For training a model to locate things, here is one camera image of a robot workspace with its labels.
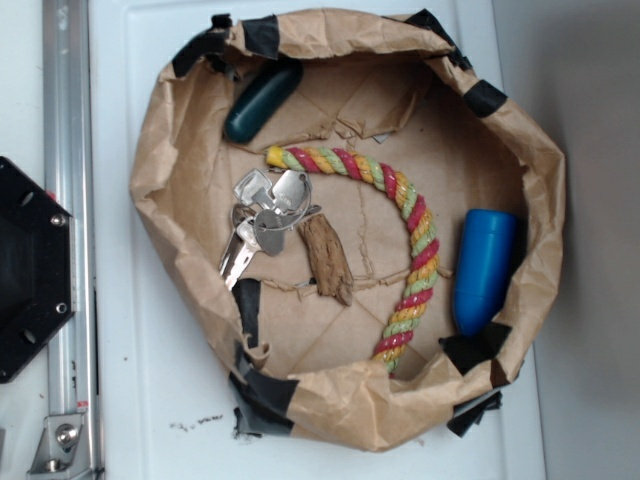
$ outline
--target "braided rope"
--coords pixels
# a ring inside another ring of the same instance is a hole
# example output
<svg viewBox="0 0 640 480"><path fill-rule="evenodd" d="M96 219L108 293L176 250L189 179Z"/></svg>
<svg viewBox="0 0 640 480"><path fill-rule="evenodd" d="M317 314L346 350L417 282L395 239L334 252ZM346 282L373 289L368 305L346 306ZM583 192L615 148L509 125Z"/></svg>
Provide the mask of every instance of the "braided rope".
<svg viewBox="0 0 640 480"><path fill-rule="evenodd" d="M309 173L338 173L354 180L362 180L385 192L401 211L411 234L411 272L407 286L395 312L389 318L382 340L374 349L373 359L382 360L389 373L398 366L399 358L413 338L413 331L420 324L420 317L433 295L433 286L438 279L438 247L436 228L431 211L422 195L407 177L389 165L378 163L373 158L341 148L287 148L270 147L267 151L268 165L307 171Z"/></svg>

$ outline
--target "black hexagonal plate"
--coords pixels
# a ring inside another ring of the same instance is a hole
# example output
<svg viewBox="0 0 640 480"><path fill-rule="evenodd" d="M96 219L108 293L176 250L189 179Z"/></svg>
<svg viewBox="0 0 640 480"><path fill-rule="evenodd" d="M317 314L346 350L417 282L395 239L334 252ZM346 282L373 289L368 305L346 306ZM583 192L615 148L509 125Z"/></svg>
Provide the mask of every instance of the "black hexagonal plate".
<svg viewBox="0 0 640 480"><path fill-rule="evenodd" d="M0 157L0 383L8 383L73 314L71 216Z"/></svg>

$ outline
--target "rope toy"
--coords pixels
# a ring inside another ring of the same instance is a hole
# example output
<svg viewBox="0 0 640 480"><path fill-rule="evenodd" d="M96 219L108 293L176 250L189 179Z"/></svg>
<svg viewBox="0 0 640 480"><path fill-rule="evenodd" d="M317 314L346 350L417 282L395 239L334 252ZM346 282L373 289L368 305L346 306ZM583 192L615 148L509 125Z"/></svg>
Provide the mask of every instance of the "rope toy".
<svg viewBox="0 0 640 480"><path fill-rule="evenodd" d="M347 152L341 148L287 148L273 146L267 150L268 165L309 173L337 173L354 180L372 184L393 201L401 211L411 235L411 271L402 300L395 307L382 340L374 349L373 359L382 360L392 373L406 345L413 338L413 331L420 324L420 317L433 295L438 279L438 248L436 228L431 211L422 195L407 177L389 165L378 163L369 156Z"/></svg>

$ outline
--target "metal key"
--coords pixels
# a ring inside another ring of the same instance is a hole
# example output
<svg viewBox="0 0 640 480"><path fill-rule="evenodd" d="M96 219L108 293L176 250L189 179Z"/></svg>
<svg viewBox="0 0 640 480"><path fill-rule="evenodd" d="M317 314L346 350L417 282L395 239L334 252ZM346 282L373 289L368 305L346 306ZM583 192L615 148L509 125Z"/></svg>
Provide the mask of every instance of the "metal key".
<svg viewBox="0 0 640 480"><path fill-rule="evenodd" d="M276 208L273 198L269 195L272 186L269 177L254 168L238 182L233 193L243 205L257 203L264 209L272 210Z"/></svg>
<svg viewBox="0 0 640 480"><path fill-rule="evenodd" d="M233 266L233 262L229 262L230 259L235 258L238 255L238 252L242 248L242 244L244 240L242 240L236 234L236 228L247 218L255 218L256 211L250 207L246 207L241 203L236 203L231 210L231 225L233 226L233 230L231 232L231 236L229 237L229 241L227 242L227 247L222 254L222 258L220 259L220 265L218 269L220 270L220 275L222 278L227 278L229 275L229 271Z"/></svg>
<svg viewBox="0 0 640 480"><path fill-rule="evenodd" d="M254 220L256 240L262 249L272 257L284 250L284 232L282 217L273 210L262 210Z"/></svg>
<svg viewBox="0 0 640 480"><path fill-rule="evenodd" d="M253 219L247 218L236 227L236 234L243 242L238 253L228 261L230 268L228 268L229 273L224 277L224 283L229 290L236 284L256 252L262 251L262 247L256 240L252 221Z"/></svg>
<svg viewBox="0 0 640 480"><path fill-rule="evenodd" d="M287 170L272 188L275 206L286 212L298 210L311 194L311 182L304 172Z"/></svg>

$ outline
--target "driftwood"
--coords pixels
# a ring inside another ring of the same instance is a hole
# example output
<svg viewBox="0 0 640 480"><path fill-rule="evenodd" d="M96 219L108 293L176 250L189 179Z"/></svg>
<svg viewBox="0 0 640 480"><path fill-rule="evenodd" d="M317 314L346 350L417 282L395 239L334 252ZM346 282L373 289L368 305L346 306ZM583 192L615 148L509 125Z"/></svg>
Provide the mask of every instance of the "driftwood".
<svg viewBox="0 0 640 480"><path fill-rule="evenodd" d="M327 218L321 213L314 215L299 223L297 229L309 251L309 263L318 282L318 293L351 305L353 275L338 234Z"/></svg>

